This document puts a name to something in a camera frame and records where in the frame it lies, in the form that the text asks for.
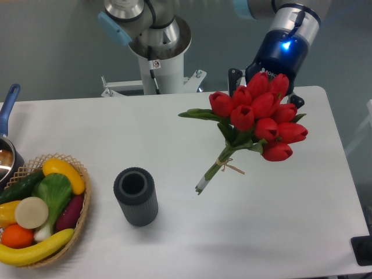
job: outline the blue gripper light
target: blue gripper light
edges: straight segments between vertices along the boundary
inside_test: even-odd
[[[285,51],[287,51],[287,50],[289,50],[289,46],[291,45],[291,41],[289,41],[289,42],[284,42],[284,43],[282,43],[281,44],[281,47],[285,50]]]

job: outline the white table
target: white table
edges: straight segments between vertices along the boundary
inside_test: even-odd
[[[18,102],[9,138],[25,160],[73,155],[92,180],[85,233],[57,264],[37,270],[0,264],[1,278],[303,278],[364,273],[350,239],[367,235],[363,213],[326,97],[306,101],[306,141],[281,163],[235,153],[200,196],[194,187],[224,148],[216,123],[178,113],[208,108],[208,94]],[[154,177],[159,214],[128,224],[113,194],[124,169]]]

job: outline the banana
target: banana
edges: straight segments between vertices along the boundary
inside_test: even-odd
[[[13,249],[0,244],[0,262],[11,266],[25,266],[38,262],[65,246],[73,234],[74,230],[68,228],[38,244],[22,249]]]

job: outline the white round vegetable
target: white round vegetable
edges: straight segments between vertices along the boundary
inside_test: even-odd
[[[35,196],[23,199],[16,207],[15,218],[23,228],[37,228],[48,218],[48,205]]]

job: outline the tulip stem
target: tulip stem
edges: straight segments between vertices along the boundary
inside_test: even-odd
[[[228,146],[226,146],[218,160],[220,162],[226,162],[232,154],[234,154],[235,150],[232,150],[231,148],[229,148]],[[195,187],[196,189],[196,192],[198,193],[198,195],[201,194],[201,192],[204,190],[204,188],[207,186],[208,182],[214,177],[214,175],[220,170],[221,166],[218,165],[217,163],[214,163],[210,168],[209,170],[204,174],[204,177],[202,178],[202,180],[199,182],[199,184]]]

